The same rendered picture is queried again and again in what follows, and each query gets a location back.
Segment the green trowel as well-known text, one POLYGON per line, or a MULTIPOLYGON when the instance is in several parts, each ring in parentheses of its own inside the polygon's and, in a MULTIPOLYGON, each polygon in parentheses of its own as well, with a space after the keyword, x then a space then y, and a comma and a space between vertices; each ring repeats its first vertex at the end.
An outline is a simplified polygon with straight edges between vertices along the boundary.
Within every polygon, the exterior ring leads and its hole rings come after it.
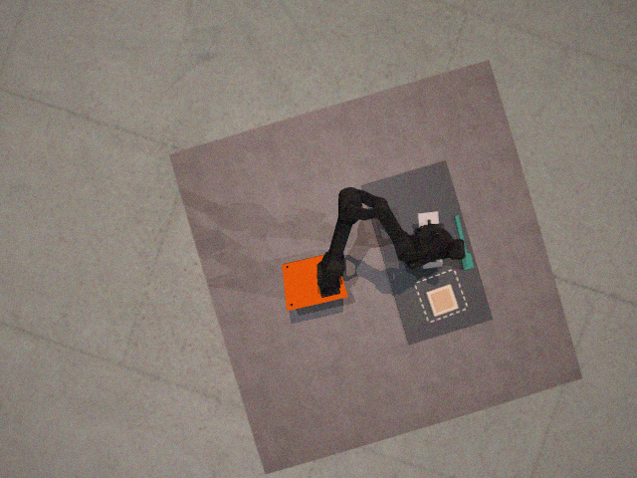
MULTIPOLYGON (((456 215, 454 216, 454 218, 455 218, 455 223, 456 223, 459 239, 462 239, 464 241, 463 233, 462 233, 462 229, 461 229, 461 225, 459 221, 459 216, 456 215)), ((464 242, 464 248, 465 248, 465 258, 461 260, 463 270, 472 269, 474 268, 474 265, 473 265, 471 253, 467 253, 465 242, 464 242)))

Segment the dark grey rectangular mat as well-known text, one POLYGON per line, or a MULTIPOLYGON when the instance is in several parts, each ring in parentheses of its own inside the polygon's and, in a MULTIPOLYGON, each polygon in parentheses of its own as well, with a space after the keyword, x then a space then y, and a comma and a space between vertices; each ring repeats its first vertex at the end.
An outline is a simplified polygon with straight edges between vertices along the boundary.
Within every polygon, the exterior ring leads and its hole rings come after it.
POLYGON ((439 224, 444 223, 452 238, 459 239, 454 218, 458 215, 467 253, 471 253, 472 269, 463 270, 461 260, 447 258, 442 267, 417 266, 411 270, 398 259, 393 241, 379 219, 372 218, 409 346, 493 318, 446 160, 364 184, 362 190, 386 199, 400 227, 409 235, 419 228, 419 213, 438 211, 439 224), (458 309, 435 317, 427 292, 449 284, 458 309))

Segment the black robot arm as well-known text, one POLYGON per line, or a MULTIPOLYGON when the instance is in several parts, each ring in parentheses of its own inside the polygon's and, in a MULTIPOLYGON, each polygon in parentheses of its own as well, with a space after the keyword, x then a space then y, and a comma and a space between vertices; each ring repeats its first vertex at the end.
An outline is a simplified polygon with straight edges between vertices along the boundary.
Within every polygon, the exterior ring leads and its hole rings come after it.
POLYGON ((339 278, 345 270, 343 251, 352 225, 358 220, 372 218, 379 219, 393 241, 398 259, 405 261, 411 270, 430 263, 435 255, 453 243, 451 234, 436 225, 420 226, 415 228, 415 234, 409 235, 400 227, 386 199, 354 187, 342 189, 338 195, 338 218, 331 244, 317 264, 322 298, 340 294, 339 278), (362 203, 372 208, 363 208, 362 203), (416 241, 417 248, 413 241, 416 241))

